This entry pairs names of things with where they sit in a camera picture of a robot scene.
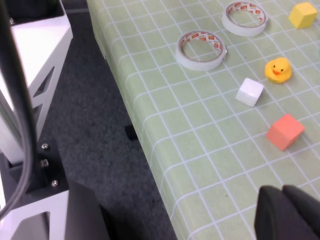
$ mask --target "floor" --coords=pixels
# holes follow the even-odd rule
[[[67,176],[96,192],[120,240],[175,240],[141,146],[125,135],[130,119],[87,5],[64,5],[69,13],[72,6],[84,9],[68,15],[73,40],[41,138],[56,139]]]

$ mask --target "rubber duck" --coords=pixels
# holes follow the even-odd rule
[[[269,61],[264,68],[264,74],[269,81],[275,84],[282,84],[292,76],[290,62],[285,57],[278,57]]]

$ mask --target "bolt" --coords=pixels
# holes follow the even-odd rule
[[[47,143],[44,143],[41,145],[41,148],[44,150],[48,150],[49,149],[49,145]]]
[[[48,159],[44,159],[44,160],[40,161],[40,165],[42,168],[48,167],[49,166]]]
[[[52,186],[52,187],[58,186],[58,181],[57,181],[57,180],[53,180],[53,181],[51,182],[51,186]]]

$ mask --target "green tablecloth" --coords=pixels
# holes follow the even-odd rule
[[[292,26],[288,15],[300,1],[259,0],[270,21],[255,37],[223,28],[231,0],[87,2],[179,240],[253,239],[262,185],[294,184],[319,198],[320,25]],[[188,70],[174,57],[182,33],[197,29],[217,34],[227,47],[223,64],[210,72]],[[211,57],[205,46],[192,47],[189,55]],[[264,76],[265,64],[279,56],[293,68],[281,85]],[[254,108],[235,100],[246,77],[265,86]],[[265,134],[285,113],[305,132],[282,152]]]

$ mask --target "tape roll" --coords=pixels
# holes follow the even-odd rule
[[[209,42],[216,48],[218,56],[210,61],[196,61],[187,57],[182,50],[184,44],[191,40],[201,40]],[[194,71],[209,71],[221,64],[227,53],[224,42],[215,34],[202,30],[195,30],[184,34],[176,43],[175,59],[182,66]]]
[[[249,13],[257,15],[261,24],[253,27],[247,27],[236,24],[230,17],[230,14],[233,11],[247,11]],[[246,1],[231,3],[229,6],[226,7],[225,11],[222,14],[222,24],[224,28],[227,29],[230,33],[242,37],[253,37],[261,34],[265,30],[268,21],[269,17],[267,16],[266,12],[263,10],[262,7]]]

